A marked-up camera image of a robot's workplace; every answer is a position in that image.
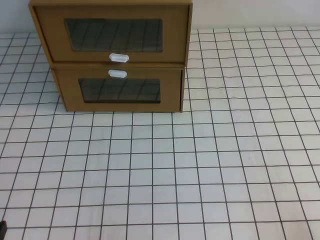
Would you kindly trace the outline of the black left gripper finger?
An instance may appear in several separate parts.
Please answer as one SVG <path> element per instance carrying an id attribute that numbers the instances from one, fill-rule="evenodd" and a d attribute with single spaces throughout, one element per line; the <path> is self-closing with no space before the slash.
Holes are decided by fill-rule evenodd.
<path id="1" fill-rule="evenodd" d="M 5 234 L 7 232 L 7 223 L 5 220 L 0 222 L 0 233 Z"/>

